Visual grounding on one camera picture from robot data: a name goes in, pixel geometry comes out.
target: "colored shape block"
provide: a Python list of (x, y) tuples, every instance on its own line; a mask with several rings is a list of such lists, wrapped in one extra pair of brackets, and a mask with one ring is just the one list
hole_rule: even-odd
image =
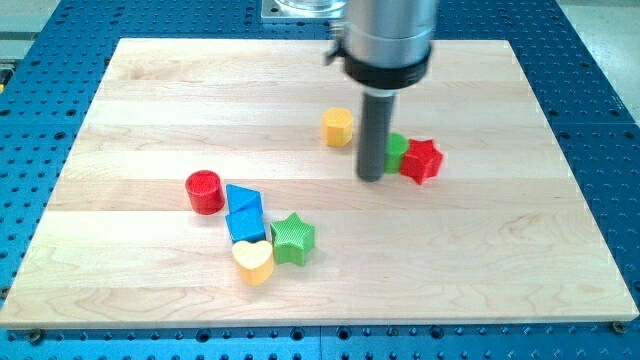
[(249, 285), (257, 286), (267, 281), (273, 273), (273, 246), (268, 241), (250, 243), (238, 241), (231, 248), (240, 278)]
[(242, 210), (257, 209), (262, 214), (262, 198), (259, 191), (243, 188), (237, 185), (228, 184), (227, 200), (229, 201), (229, 212), (235, 213)]
[(402, 158), (407, 150), (409, 150), (409, 141), (407, 138), (396, 133), (389, 134), (387, 151), (384, 157), (384, 172), (386, 174), (395, 174), (400, 171)]
[(315, 232), (315, 227), (300, 220), (296, 213), (271, 223), (276, 263), (292, 262), (304, 266), (307, 254), (315, 246)]
[(322, 138), (329, 146), (342, 147), (353, 137), (353, 116), (347, 109), (331, 108), (322, 114)]
[(400, 173), (422, 185), (425, 180), (438, 175), (444, 156), (433, 140), (409, 140), (409, 150), (402, 159)]
[(258, 209), (247, 209), (229, 214), (225, 217), (231, 241), (256, 242), (266, 239), (262, 214)]
[(220, 177), (213, 171), (194, 172), (187, 178), (185, 188), (189, 194), (191, 207), (198, 214), (211, 215), (224, 206)]

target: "yellow heart block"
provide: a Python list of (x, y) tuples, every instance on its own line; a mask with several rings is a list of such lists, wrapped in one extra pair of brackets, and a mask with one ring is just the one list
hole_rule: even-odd
[(249, 285), (257, 286), (267, 281), (273, 273), (273, 246), (262, 240), (255, 243), (238, 241), (231, 248), (233, 260), (240, 278)]

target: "wooden board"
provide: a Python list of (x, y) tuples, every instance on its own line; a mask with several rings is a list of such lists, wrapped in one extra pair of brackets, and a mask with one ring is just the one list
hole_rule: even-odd
[[(125, 39), (0, 313), (8, 328), (631, 320), (638, 314), (508, 43), (436, 42), (393, 129), (441, 176), (375, 184), (321, 114), (359, 118), (326, 41)], [(262, 191), (267, 223), (317, 228), (306, 267), (241, 282), (198, 169)]]

